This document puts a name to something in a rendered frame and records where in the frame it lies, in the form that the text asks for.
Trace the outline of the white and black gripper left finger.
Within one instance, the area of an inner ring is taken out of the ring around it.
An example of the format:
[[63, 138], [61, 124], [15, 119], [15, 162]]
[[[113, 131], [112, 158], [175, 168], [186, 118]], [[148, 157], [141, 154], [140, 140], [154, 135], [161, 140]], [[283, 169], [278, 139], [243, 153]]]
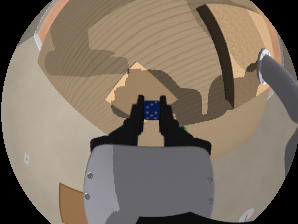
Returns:
[[138, 136], [143, 132], [144, 127], [144, 102], [144, 96], [138, 95], [137, 104], [132, 105], [130, 117], [125, 119], [123, 125], [108, 136], [93, 138], [90, 141], [91, 152], [96, 146], [102, 144], [137, 146]]

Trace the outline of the blue die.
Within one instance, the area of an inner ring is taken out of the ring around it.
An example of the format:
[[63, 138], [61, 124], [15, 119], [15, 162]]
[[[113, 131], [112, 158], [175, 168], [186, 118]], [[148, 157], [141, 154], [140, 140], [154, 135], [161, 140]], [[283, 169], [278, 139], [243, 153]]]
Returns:
[[144, 120], [159, 120], [160, 105], [159, 101], [145, 100]]

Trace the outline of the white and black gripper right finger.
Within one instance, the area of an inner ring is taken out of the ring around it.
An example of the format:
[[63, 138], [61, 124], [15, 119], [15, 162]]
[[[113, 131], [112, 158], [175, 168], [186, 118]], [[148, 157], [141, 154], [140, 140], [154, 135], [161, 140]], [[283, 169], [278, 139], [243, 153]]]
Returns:
[[159, 105], [159, 132], [164, 136], [164, 147], [197, 146], [206, 149], [211, 155], [212, 146], [209, 141], [194, 138], [179, 126], [179, 122], [173, 118], [171, 105], [167, 105], [166, 95], [160, 96]]

